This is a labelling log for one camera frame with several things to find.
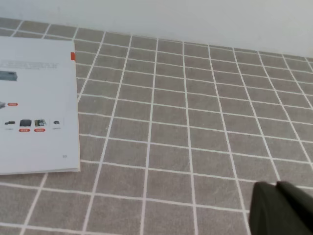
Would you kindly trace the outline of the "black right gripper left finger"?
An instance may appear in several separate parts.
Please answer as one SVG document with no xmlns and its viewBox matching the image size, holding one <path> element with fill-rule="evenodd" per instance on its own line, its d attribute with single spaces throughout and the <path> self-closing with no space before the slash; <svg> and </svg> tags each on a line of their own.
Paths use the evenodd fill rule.
<svg viewBox="0 0 313 235">
<path fill-rule="evenodd" d="M 275 186 L 256 182 L 253 187 L 249 227 L 253 235 L 290 235 L 292 208 Z"/>
</svg>

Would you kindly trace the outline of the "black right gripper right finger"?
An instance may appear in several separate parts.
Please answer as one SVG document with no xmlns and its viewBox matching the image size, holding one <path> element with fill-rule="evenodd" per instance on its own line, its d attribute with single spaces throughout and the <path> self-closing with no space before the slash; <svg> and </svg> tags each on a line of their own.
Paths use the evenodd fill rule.
<svg viewBox="0 0 313 235">
<path fill-rule="evenodd" d="M 276 188 L 286 198 L 293 211 L 307 229 L 313 233 L 313 198 L 287 181 L 279 181 Z"/>
</svg>

